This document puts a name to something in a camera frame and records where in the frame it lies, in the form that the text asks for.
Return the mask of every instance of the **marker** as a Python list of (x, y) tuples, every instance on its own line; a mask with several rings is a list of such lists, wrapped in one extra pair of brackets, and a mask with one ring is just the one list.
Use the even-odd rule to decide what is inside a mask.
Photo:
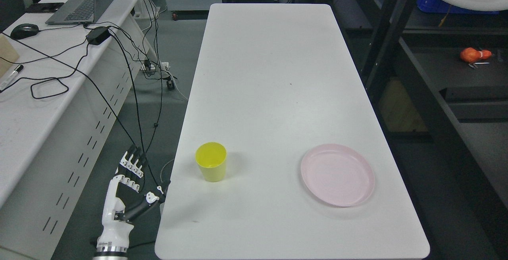
[(9, 77), (7, 77), (7, 79), (5, 79), (5, 81), (0, 85), (0, 90), (4, 90), (9, 85), (9, 83), (11, 83), (11, 81), (18, 75), (18, 73), (21, 72), (21, 70), (23, 70), (23, 65), (18, 65), (16, 69), (12, 71), (11, 75), (9, 75)]

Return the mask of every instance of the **laptop keyboard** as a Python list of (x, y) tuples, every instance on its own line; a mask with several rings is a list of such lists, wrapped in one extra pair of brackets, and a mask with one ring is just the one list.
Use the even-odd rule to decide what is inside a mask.
[(81, 5), (71, 14), (67, 15), (65, 21), (86, 20), (94, 14), (94, 0), (84, 0)]

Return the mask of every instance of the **orange object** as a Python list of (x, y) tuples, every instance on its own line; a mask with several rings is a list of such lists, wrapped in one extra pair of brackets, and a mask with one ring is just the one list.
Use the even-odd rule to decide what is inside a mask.
[(486, 60), (492, 57), (489, 50), (475, 50), (472, 47), (465, 48), (460, 52), (460, 58), (466, 63), (474, 63), (478, 60)]

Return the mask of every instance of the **blue crate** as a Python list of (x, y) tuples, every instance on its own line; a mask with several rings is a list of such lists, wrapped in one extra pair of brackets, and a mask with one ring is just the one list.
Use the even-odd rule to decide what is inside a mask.
[(417, 0), (417, 6), (420, 10), (426, 13), (447, 13), (450, 9), (450, 13), (453, 14), (482, 14), (482, 15), (497, 15), (499, 11), (475, 11), (452, 6), (443, 0)]

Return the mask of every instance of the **computer mouse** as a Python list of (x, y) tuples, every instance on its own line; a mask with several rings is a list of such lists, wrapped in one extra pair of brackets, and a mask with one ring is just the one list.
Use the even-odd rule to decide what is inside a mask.
[(34, 24), (20, 24), (17, 25), (11, 32), (11, 38), (20, 40), (35, 36), (39, 32), (38, 26)]

